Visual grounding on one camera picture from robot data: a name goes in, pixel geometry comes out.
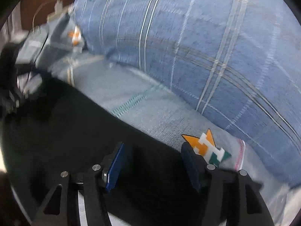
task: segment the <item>wire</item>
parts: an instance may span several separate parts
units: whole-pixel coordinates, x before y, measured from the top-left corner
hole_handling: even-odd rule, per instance
[[[47,5],[48,3],[51,3],[51,2],[56,2],[57,0],[47,0],[46,2],[42,3],[36,10],[34,16],[33,16],[33,32],[34,32],[34,22],[35,22],[35,18],[37,16],[37,14],[39,13],[39,11],[45,6]]]

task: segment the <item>screw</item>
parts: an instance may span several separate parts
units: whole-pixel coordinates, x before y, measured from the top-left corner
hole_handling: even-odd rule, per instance
[[[207,169],[208,169],[208,170],[214,170],[214,169],[215,169],[215,165],[208,164],[208,165],[207,165]]]
[[[64,171],[61,173],[61,177],[67,177],[69,175],[69,173],[67,171]]]
[[[239,174],[240,174],[241,176],[246,176],[248,173],[247,173],[245,170],[240,170],[240,171],[239,171]]]
[[[94,166],[92,167],[92,170],[98,171],[100,168],[101,168],[101,166],[98,165],[98,164],[96,164],[96,165],[94,165]]]

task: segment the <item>brown wall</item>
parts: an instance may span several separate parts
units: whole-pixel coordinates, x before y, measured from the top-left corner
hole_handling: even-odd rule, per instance
[[[23,30],[31,30],[33,16],[38,7],[48,0],[21,0],[21,21]],[[62,0],[63,6],[73,3],[74,0]],[[41,25],[46,22],[47,15],[54,12],[55,1],[52,1],[39,11],[36,15],[34,25]]]

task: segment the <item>plaid pattern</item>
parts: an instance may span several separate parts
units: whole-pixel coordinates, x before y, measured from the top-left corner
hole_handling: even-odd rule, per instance
[[[301,29],[283,0],[75,0],[94,53],[160,81],[301,183]]]

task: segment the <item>blue plaid fabric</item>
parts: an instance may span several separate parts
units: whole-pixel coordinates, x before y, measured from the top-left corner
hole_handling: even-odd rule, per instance
[[[146,72],[301,183],[301,28],[283,0],[75,0],[74,17],[90,51]]]

